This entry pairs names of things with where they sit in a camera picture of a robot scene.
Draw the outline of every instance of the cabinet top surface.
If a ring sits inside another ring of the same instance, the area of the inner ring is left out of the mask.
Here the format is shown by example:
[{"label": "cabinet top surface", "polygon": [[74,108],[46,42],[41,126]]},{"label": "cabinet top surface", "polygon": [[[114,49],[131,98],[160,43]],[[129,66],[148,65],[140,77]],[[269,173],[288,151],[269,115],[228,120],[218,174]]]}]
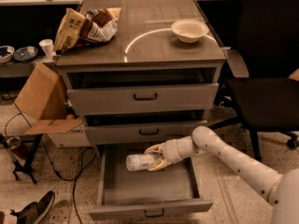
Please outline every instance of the cabinet top surface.
[{"label": "cabinet top surface", "polygon": [[87,0],[81,13],[121,7],[118,31],[101,45],[67,50],[57,66],[224,61],[211,33],[191,44],[179,41],[172,33],[171,25],[177,20],[204,21],[195,3],[193,0]]}]

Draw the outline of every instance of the sneaker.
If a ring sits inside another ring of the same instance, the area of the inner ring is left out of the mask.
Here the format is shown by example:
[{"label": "sneaker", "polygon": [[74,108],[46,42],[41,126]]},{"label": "sneaker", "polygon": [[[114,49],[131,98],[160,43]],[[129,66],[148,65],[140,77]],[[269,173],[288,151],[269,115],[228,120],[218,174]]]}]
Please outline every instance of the sneaker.
[{"label": "sneaker", "polygon": [[49,191],[38,203],[29,203],[20,212],[12,211],[11,215],[18,218],[17,224],[37,224],[49,212],[54,200],[55,193]]}]

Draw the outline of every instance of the chair wheel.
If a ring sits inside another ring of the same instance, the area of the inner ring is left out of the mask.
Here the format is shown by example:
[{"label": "chair wheel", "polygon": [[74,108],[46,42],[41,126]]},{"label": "chair wheel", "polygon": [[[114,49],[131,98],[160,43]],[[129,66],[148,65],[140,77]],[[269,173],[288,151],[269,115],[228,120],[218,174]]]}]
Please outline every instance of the chair wheel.
[{"label": "chair wheel", "polygon": [[299,147],[299,140],[298,139],[289,139],[287,142],[287,146],[290,149],[297,149]]}]

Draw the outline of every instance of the speckled floor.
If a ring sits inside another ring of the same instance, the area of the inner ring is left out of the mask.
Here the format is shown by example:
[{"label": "speckled floor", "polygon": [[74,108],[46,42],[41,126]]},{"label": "speckled floor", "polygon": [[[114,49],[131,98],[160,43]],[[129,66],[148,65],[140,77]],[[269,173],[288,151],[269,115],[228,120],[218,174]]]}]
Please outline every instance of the speckled floor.
[{"label": "speckled floor", "polygon": [[[28,129],[22,116],[16,116],[6,127],[7,122],[18,114],[10,102],[0,104],[0,133],[15,135]],[[234,110],[214,107],[206,114],[209,122],[233,117]],[[249,134],[240,125],[217,130],[227,143],[252,155]],[[263,163],[285,174],[299,167],[299,154],[286,148],[288,137],[279,133],[259,133]],[[80,156],[85,148],[57,148],[46,136],[44,144],[51,161],[61,176],[72,179],[80,170]],[[84,164],[93,158],[94,151],[85,152]],[[195,172],[200,175],[203,196],[213,201],[206,213],[196,213],[172,217],[129,218],[99,221],[97,223],[196,223],[196,224],[267,224],[271,222],[272,207],[253,191],[238,175],[235,175],[217,157],[205,153],[193,158]],[[77,224],[79,223],[72,203],[73,181],[63,181],[50,165],[45,148],[40,145],[33,161],[33,174],[37,184],[28,175],[19,173],[16,181],[12,171],[14,165],[3,147],[0,147],[0,210],[9,213],[10,209],[22,209],[32,201],[38,201],[48,190],[56,193],[53,207],[42,223]],[[96,158],[79,177],[75,201],[83,224],[94,223],[88,215],[97,203],[100,176],[100,161]]]}]

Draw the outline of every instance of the white cup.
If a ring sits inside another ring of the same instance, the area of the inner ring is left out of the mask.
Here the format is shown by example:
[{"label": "white cup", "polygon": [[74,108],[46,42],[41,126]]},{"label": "white cup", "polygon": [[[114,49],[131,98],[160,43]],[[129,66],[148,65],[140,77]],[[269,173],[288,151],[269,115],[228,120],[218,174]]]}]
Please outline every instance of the white cup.
[{"label": "white cup", "polygon": [[56,52],[53,51],[54,45],[51,39],[44,39],[39,42],[39,46],[44,50],[48,59],[52,59]]}]

